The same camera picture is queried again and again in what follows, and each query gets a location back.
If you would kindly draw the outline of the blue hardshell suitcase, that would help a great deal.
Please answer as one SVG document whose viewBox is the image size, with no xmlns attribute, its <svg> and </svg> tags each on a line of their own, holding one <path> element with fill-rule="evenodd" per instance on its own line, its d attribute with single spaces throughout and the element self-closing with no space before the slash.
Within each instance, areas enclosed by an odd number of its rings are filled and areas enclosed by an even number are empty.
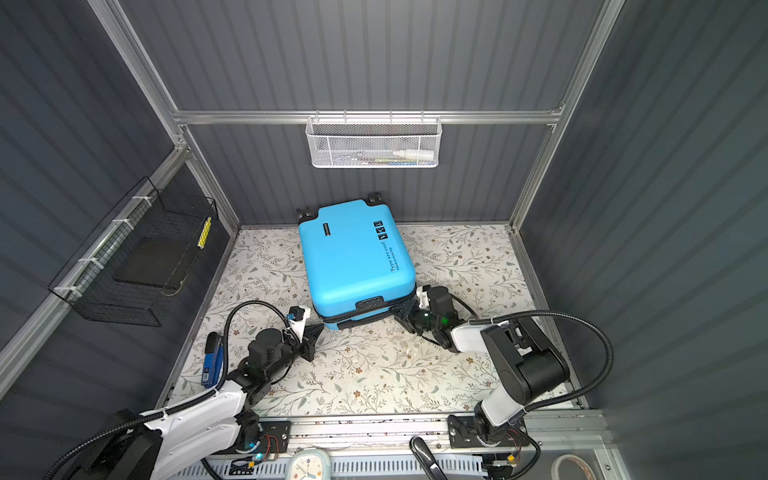
<svg viewBox="0 0 768 480">
<path fill-rule="evenodd" d="M 311 301 L 327 328 L 376 322 L 414 298 L 415 267 L 380 193 L 297 217 Z"/>
</svg>

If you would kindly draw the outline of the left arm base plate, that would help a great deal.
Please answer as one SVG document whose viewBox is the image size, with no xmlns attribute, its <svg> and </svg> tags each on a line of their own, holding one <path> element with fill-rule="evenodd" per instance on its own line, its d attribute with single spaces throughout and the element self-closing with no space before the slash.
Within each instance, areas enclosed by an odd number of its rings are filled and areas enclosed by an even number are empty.
<svg viewBox="0 0 768 480">
<path fill-rule="evenodd" d="M 289 421 L 259 421 L 242 425 L 228 454 L 278 454 L 288 448 L 291 423 Z"/>
</svg>

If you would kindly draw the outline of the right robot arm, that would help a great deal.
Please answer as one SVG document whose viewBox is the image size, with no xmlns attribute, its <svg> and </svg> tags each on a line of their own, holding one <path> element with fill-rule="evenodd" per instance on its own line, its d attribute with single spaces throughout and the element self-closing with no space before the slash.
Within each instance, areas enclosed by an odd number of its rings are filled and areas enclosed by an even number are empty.
<svg viewBox="0 0 768 480">
<path fill-rule="evenodd" d="M 462 319 L 457 301 L 443 286 L 417 288 L 389 312 L 407 332 L 445 350 L 489 356 L 499 384 L 476 405 L 469 431 L 492 445 L 533 409 L 536 398 L 568 380 L 570 369 L 536 323 L 539 311 Z"/>
</svg>

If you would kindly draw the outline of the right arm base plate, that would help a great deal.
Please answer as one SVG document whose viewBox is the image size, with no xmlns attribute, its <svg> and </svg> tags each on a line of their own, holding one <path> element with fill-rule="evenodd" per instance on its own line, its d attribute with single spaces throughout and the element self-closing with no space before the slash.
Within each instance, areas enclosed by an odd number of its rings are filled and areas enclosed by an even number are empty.
<svg viewBox="0 0 768 480">
<path fill-rule="evenodd" d="M 513 450 L 530 445 L 523 435 L 524 424 L 492 426 L 474 416 L 446 418 L 450 446 L 454 449 L 505 447 Z"/>
</svg>

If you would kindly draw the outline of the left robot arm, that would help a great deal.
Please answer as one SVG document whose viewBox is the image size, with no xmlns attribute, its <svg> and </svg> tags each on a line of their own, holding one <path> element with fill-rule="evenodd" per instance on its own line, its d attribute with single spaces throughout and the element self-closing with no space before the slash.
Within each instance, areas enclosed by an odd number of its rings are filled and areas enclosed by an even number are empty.
<svg viewBox="0 0 768 480">
<path fill-rule="evenodd" d="M 213 387 L 155 412 L 123 410 L 114 426 L 94 435 L 75 453 L 65 479 L 167 479 L 220 451 L 274 453 L 253 407 L 297 358 L 314 359 L 321 325 L 266 329 L 249 345 L 249 355 Z"/>
</svg>

